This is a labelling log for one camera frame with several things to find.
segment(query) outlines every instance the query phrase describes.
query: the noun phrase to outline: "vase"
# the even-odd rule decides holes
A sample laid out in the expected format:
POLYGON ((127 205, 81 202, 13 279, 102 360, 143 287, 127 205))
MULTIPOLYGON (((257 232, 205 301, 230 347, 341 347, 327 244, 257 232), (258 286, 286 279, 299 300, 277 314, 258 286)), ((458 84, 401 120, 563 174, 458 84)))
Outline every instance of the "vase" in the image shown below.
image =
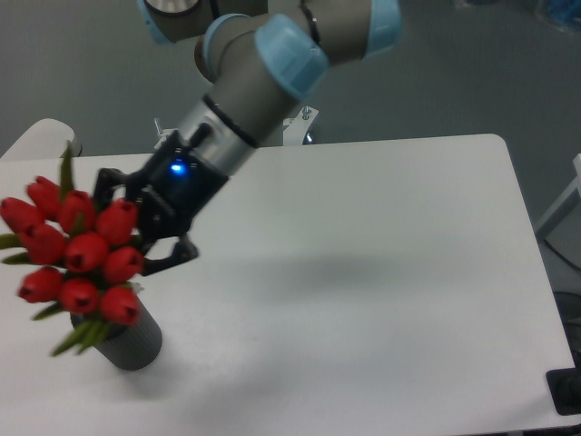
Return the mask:
MULTIPOLYGON (((141 300, 138 299, 140 316, 134 325, 112 324, 105 341, 94 348, 117 368, 137 371, 155 360, 162 348, 162 330, 141 300)), ((71 315, 76 327, 83 322, 82 315, 71 315)))

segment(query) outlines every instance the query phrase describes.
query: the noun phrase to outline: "metal bracket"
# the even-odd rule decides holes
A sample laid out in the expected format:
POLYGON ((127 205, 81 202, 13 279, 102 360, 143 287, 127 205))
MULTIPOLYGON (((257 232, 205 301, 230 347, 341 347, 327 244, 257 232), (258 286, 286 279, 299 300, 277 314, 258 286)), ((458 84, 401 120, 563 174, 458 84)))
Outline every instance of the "metal bracket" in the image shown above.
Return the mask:
POLYGON ((309 128, 319 115, 313 107, 304 106, 294 118, 287 118, 282 125, 288 126, 282 133, 282 145, 303 145, 309 128))
POLYGON ((535 223, 535 236, 538 241, 543 241, 581 203, 581 154, 573 160, 573 165, 576 170, 575 179, 535 223))

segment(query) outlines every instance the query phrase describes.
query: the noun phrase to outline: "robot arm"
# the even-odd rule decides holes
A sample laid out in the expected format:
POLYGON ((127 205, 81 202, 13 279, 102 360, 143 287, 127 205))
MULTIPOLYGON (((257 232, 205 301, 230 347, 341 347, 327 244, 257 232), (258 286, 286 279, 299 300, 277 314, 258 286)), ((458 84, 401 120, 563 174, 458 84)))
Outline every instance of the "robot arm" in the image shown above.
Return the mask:
POLYGON ((203 50, 214 87, 140 171, 105 169, 95 186, 101 204, 121 185, 126 200, 138 204, 143 253, 159 239, 179 238, 169 257, 147 260, 143 274, 195 258, 186 235, 193 218, 261 142, 330 66, 387 50, 399 33, 396 0, 361 0, 357 6, 352 0, 312 0, 286 15, 214 21, 203 50))

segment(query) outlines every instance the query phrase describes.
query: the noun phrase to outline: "white table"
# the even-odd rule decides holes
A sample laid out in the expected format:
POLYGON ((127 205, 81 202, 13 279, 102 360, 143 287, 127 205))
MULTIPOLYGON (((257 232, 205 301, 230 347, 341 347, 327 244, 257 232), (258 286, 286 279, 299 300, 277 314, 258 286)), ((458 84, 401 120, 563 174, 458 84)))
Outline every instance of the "white table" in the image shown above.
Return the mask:
MULTIPOLYGON (((136 170, 145 155, 79 158, 136 170)), ((0 163, 0 196, 57 161, 0 163)), ((439 436, 578 424, 573 366, 507 148, 493 135, 264 149, 197 218, 193 263, 140 280, 150 367, 48 358, 0 267, 0 434, 439 436)))

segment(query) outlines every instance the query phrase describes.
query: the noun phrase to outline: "tulip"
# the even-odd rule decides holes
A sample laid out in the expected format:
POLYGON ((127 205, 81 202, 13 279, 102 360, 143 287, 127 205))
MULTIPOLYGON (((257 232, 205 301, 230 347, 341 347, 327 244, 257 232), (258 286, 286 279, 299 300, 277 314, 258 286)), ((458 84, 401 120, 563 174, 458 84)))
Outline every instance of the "tulip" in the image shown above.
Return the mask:
POLYGON ((75 236, 64 250, 64 266, 74 273, 88 273, 107 258, 107 241, 94 232, 75 236))
POLYGON ((87 279, 71 279, 64 282, 58 300, 71 313, 88 313, 99 305, 99 291, 87 279))
POLYGON ((56 221, 60 206, 59 189, 57 184, 38 176, 35 183, 26 186, 26 193, 47 219, 56 221))
POLYGON ((18 200, 5 198, 0 203, 0 216, 14 233, 20 233, 31 225, 44 223, 44 215, 36 207, 18 200))
POLYGON ((52 265, 63 258, 66 239, 46 223, 28 227, 18 234, 18 238, 34 263, 52 265))
POLYGON ((139 320, 139 302, 131 289, 114 286, 101 299, 101 315, 109 322, 133 325, 139 320))
POLYGON ((58 223, 67 233, 73 231, 74 222, 77 216, 83 216, 84 232, 93 229, 95 219, 95 209, 93 200, 84 191, 71 191, 64 198, 63 204, 58 212, 58 223))
POLYGON ((103 265, 103 277, 110 284, 124 283, 143 269, 143 255, 133 247, 110 253, 103 265))
POLYGON ((116 200, 97 217, 97 232, 111 245, 123 245, 131 239, 137 224, 137 206, 125 200, 116 200))
POLYGON ((28 302, 51 302, 61 290, 63 276, 50 266, 28 274, 18 291, 18 296, 28 302))

